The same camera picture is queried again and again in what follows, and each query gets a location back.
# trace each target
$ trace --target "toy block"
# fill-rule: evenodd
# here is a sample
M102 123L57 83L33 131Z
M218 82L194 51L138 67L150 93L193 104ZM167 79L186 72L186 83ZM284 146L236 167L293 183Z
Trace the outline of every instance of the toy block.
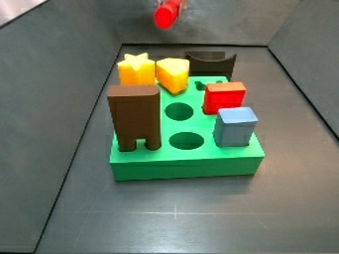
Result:
M241 147L250 144L258 123L250 107L222 108L216 125L216 141L220 147Z
M161 138L161 91L157 85L111 85L107 91L119 152L137 149L137 139L157 150Z
M205 92L195 83L217 81L228 79L225 76L190 77L187 90L178 96L161 86L162 147L150 151L137 140L138 149L121 153L114 137L110 163L117 181L256 174L265 156L256 134L246 147L220 147L216 143L218 116L203 113Z
M232 80L238 55L226 59L226 52L187 52L186 54L191 63L190 76L225 75Z
M189 71L190 61L187 60L165 59L157 62L157 79L173 94L186 90Z
M118 63L119 79L123 85L155 84L155 61L149 59L149 54L138 56L125 55L125 61Z
M241 107L246 93L242 82L210 83L206 88L205 113L218 114L221 108Z

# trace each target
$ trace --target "brown arch block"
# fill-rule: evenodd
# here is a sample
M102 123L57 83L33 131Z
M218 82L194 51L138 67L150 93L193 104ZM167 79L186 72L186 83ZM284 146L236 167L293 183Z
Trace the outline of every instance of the brown arch block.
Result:
M107 91L119 151L137 149L137 139L146 139L146 148L162 147L161 90L157 85L111 85Z

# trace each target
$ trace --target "gray wall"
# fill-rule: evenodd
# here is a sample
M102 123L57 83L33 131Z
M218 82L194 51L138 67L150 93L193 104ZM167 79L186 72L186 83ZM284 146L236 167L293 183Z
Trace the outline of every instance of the gray wall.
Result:
M339 1L304 0L269 48L339 136Z
M300 0L190 0L170 31L153 21L155 0L105 1L126 44L268 46Z
M33 252L121 48L95 0L0 31L0 252Z

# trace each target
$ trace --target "hole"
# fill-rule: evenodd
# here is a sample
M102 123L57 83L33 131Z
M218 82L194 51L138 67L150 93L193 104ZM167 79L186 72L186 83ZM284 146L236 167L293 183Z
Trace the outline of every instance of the hole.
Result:
M171 119L177 121L185 121L193 117L194 108L186 103L177 102L166 107L165 112Z
M203 146L205 138L194 132L181 132L170 138L170 144L178 149L194 150Z
M195 83L197 83L197 89L199 91L205 91L206 88L207 88L207 85L203 82L201 82L201 81L195 81Z

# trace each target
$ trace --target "yellow pentagon block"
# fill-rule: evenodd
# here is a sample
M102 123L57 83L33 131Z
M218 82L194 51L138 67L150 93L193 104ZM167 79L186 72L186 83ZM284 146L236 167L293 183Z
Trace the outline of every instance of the yellow pentagon block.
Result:
M187 88L189 73L189 60L165 59L157 62L157 79L173 94Z

